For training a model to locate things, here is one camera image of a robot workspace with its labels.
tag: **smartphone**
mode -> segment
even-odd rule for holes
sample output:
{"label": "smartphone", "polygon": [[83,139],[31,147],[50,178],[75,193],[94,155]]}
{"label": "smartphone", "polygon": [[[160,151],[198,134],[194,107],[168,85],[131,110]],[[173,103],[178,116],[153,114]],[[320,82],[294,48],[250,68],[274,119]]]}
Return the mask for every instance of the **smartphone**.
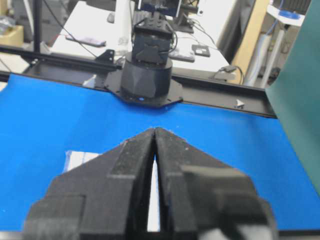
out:
{"label": "smartphone", "polygon": [[101,40],[94,39],[92,37],[87,37],[87,36],[75,37],[75,39],[76,39],[75,40],[72,36],[67,35],[67,36],[65,36],[65,39],[70,40],[70,41],[74,41],[74,42],[79,42],[79,43],[86,44],[86,45],[90,45],[90,46],[93,46],[96,48],[105,47],[106,43],[107,43],[106,41],[101,41]]}

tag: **mounting plate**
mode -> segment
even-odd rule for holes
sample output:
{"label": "mounting plate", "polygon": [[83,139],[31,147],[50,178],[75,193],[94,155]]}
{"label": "mounting plate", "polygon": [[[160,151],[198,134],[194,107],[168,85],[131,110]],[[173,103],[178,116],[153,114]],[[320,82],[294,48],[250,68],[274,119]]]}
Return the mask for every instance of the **mounting plate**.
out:
{"label": "mounting plate", "polygon": [[163,106],[183,101],[183,87],[175,80],[170,81],[169,92],[165,96],[148,98],[130,94],[121,88],[121,77],[123,70],[110,72],[104,81],[104,87],[119,97],[126,103],[144,105],[152,108],[161,108]]}

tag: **cylindrical base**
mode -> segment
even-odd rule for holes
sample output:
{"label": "cylindrical base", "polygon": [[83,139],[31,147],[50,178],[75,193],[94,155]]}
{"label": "cylindrical base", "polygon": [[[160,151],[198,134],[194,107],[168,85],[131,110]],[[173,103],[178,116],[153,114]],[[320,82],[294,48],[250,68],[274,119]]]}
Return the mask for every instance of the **cylindrical base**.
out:
{"label": "cylindrical base", "polygon": [[163,66],[135,62],[129,52],[123,68],[121,88],[129,94],[143,98],[165,96],[170,88],[172,66],[170,59]]}

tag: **blue surface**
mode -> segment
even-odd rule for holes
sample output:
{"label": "blue surface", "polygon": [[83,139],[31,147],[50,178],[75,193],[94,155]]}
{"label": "blue surface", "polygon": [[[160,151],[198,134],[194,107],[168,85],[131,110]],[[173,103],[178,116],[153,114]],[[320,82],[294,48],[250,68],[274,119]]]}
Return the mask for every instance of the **blue surface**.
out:
{"label": "blue surface", "polygon": [[129,106],[106,92],[11,75],[0,92],[0,231],[20,231],[68,150],[103,153],[163,127],[252,177],[281,230],[320,229],[320,201],[277,119],[176,104]]}

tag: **electronic device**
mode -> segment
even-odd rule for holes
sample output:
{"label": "electronic device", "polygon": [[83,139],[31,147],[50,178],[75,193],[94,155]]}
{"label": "electronic device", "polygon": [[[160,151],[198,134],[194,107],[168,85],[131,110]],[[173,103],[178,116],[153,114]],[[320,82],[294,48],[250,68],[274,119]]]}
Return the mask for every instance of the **electronic device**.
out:
{"label": "electronic device", "polygon": [[169,53],[169,58],[172,60],[183,61],[188,63],[195,62],[195,53],[190,50],[183,50],[176,48],[174,51]]}
{"label": "electronic device", "polygon": [[192,45],[195,55],[210,58],[209,47],[205,45]]}
{"label": "electronic device", "polygon": [[139,1],[138,9],[151,14],[134,24],[132,52],[125,56],[123,69],[108,74],[106,89],[125,102],[154,108],[183,100],[182,85],[171,78],[173,62],[169,58],[177,46],[177,35],[164,16],[178,15],[181,2]]}
{"label": "electronic device", "polygon": [[311,3],[311,0],[274,0],[273,1],[273,5],[276,8],[281,7],[281,10],[286,10],[292,13],[295,12],[302,15],[305,15],[307,13],[310,3]]}
{"label": "electronic device", "polygon": [[173,20],[168,20],[168,22],[175,31],[193,34],[193,22],[189,19],[189,14],[197,14],[199,9],[197,6],[188,3],[189,0],[183,0],[178,16],[174,17]]}
{"label": "electronic device", "polygon": [[75,37],[75,39],[70,36],[67,35],[65,36],[65,39],[69,40],[69,41],[74,41],[74,42],[79,42],[82,44],[86,44],[89,46],[93,46],[96,48],[100,48],[100,47],[105,47],[106,46],[106,41],[102,41],[102,40],[98,40],[92,37],[88,37],[88,36],[83,36],[83,37]]}
{"label": "electronic device", "polygon": [[138,9],[178,17],[182,0],[139,0]]}

